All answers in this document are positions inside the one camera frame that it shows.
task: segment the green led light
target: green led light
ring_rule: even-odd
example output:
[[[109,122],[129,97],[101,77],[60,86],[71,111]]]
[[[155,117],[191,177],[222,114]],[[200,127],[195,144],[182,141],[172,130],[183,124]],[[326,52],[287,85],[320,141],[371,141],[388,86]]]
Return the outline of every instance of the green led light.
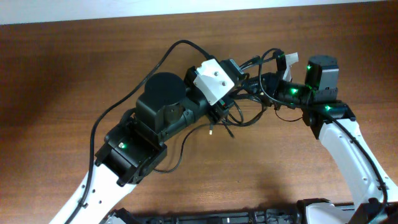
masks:
[[[123,142],[121,142],[121,143],[119,144],[119,148],[124,149],[124,148],[126,148],[126,145],[125,145]]]
[[[299,90],[298,89],[295,89],[295,88],[293,88],[293,89],[290,89],[290,92],[294,95],[294,94],[296,94],[296,92],[298,92]]]

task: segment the white plastic part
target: white plastic part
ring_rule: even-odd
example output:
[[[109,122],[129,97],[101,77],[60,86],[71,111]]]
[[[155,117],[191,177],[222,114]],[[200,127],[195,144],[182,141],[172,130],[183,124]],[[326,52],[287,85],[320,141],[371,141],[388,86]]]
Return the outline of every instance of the white plastic part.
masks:
[[[118,179],[119,177],[104,164],[101,164],[99,167],[94,165],[90,192],[85,200],[88,206],[80,209],[71,224],[99,223],[116,203],[124,198],[124,196],[131,193],[136,187],[135,184],[126,184],[124,187],[120,187],[116,183]],[[68,220],[69,216],[78,205],[79,199],[81,199],[83,195],[85,188],[82,186],[86,185],[86,181],[87,174],[75,193],[56,214],[50,224],[61,224]]]
[[[353,210],[336,208],[332,203],[313,203],[305,207],[308,224],[345,224],[354,215]]]
[[[215,59],[203,62],[201,67],[197,68],[197,77],[193,83],[205,95],[211,106],[235,86]]]
[[[350,119],[339,119],[341,123],[360,143],[375,163],[383,181],[387,185],[388,202],[398,201],[398,187],[389,178],[362,137],[359,125]],[[340,170],[353,196],[355,209],[369,198],[383,200],[382,191],[374,171],[359,148],[335,123],[324,124],[319,140],[325,146]]]
[[[290,68],[292,67],[292,65],[294,63],[299,61],[299,54],[296,52],[296,53],[285,55],[285,59],[286,59],[286,70],[285,70],[285,73],[284,73],[284,76],[282,79],[287,82],[291,82],[292,74],[290,73]]]

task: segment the black servo bracket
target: black servo bracket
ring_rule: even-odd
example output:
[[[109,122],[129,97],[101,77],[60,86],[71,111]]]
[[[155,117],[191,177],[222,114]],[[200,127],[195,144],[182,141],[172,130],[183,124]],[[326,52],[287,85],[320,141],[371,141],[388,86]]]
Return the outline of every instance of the black servo bracket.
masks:
[[[138,184],[166,157],[167,146],[150,142],[135,129],[134,119],[116,125],[106,136],[105,144],[95,154],[95,165],[106,165],[119,179],[117,184]]]

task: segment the black bracket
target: black bracket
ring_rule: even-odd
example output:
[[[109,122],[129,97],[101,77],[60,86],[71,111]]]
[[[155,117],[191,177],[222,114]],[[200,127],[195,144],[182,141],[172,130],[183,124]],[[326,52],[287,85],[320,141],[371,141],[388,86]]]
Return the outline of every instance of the black bracket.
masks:
[[[95,154],[95,165],[106,165],[119,179],[117,184],[138,184],[167,155],[167,146],[142,137],[133,119],[116,125],[105,137],[105,144]]]
[[[314,108],[314,110],[302,109],[303,121],[307,126],[311,127],[312,133],[314,134],[316,139],[319,139],[319,133],[323,124],[330,123],[329,119],[325,118],[317,111],[328,113],[335,119],[350,119],[352,121],[356,120],[355,115],[351,111],[349,106],[341,101],[312,105],[312,108]]]

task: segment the wood grain surface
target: wood grain surface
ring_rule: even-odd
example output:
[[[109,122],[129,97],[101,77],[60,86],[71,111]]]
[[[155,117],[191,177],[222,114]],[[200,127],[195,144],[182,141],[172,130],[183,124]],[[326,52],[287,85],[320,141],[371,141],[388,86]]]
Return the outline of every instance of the wood grain surface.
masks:
[[[339,99],[398,181],[398,6],[391,2],[127,17],[0,27],[0,223],[48,223],[88,169],[95,119],[133,89],[167,48],[188,39],[241,63],[271,47],[298,52],[295,82],[308,58],[337,57]],[[160,68],[183,77],[203,57],[179,46]],[[274,63],[264,71],[275,71]],[[99,125],[96,150],[134,95]],[[259,106],[242,102],[246,119]],[[283,118],[301,116],[283,108]],[[333,159],[302,121],[272,110],[248,128],[192,134],[181,166],[152,173],[116,205],[132,213],[241,210],[324,197],[350,202]],[[167,141],[160,169],[174,166],[183,137]]]

